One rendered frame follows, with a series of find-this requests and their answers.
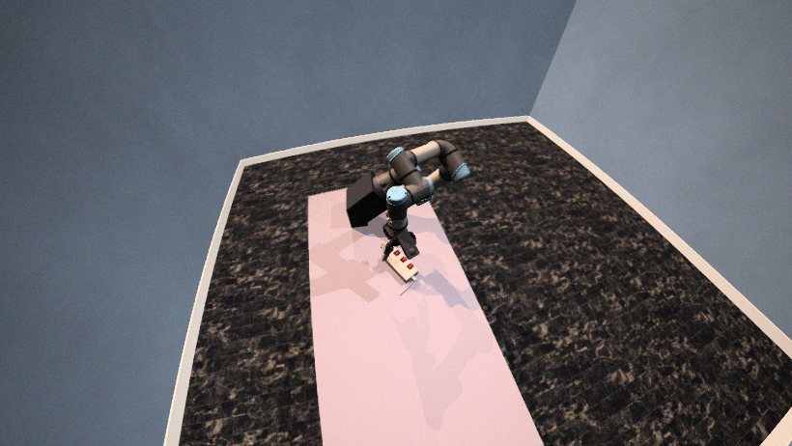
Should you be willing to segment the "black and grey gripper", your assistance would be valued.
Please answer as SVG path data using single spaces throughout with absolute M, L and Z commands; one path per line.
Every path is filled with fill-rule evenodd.
M 386 237 L 388 238 L 388 240 L 390 240 L 390 241 L 388 243 L 382 242 L 382 244 L 381 244 L 382 252 L 383 252 L 383 255 L 382 255 L 382 261 L 383 262 L 387 260 L 387 258 L 389 257 L 389 254 L 394 250 L 393 246 L 396 247 L 396 246 L 400 245 L 398 240 L 397 240 L 397 238 L 393 234 L 393 230 L 391 230 L 391 229 L 394 229 L 394 231 L 402 231 L 402 230 L 406 229 L 407 226 L 408 226 L 408 218 L 407 218 L 406 225 L 404 227 L 402 227 L 402 228 L 393 228 L 393 227 L 391 227 L 389 225 L 388 221 L 386 222 L 386 224 L 382 225 L 383 226 L 383 232 L 386 235 Z M 416 237 L 415 237 L 414 233 L 413 232 L 409 232 L 409 233 L 410 233 L 410 236 L 413 239 L 414 243 L 416 244 Z M 390 237 L 389 237 L 389 235 L 390 235 Z

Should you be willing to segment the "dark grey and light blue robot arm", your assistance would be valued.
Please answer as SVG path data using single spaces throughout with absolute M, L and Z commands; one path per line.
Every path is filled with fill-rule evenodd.
M 436 190 L 446 182 L 458 183 L 470 175 L 467 164 L 452 144 L 442 140 L 429 143 L 411 151 L 401 147 L 395 149 L 387 156 L 394 170 L 373 178 L 374 186 L 386 199 L 387 221 L 393 228 L 406 225 L 409 207 L 432 200 Z M 421 178 L 418 165 L 432 158 L 438 158 L 442 165 L 428 178 Z M 393 234 L 408 260 L 419 255 L 407 228 L 393 231 Z

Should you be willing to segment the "white power strip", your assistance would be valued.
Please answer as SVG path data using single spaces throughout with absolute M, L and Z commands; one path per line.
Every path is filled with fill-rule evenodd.
M 412 282 L 403 290 L 408 289 L 417 279 L 414 277 L 418 274 L 418 269 L 396 248 L 389 254 L 385 261 L 407 284 L 408 281 Z

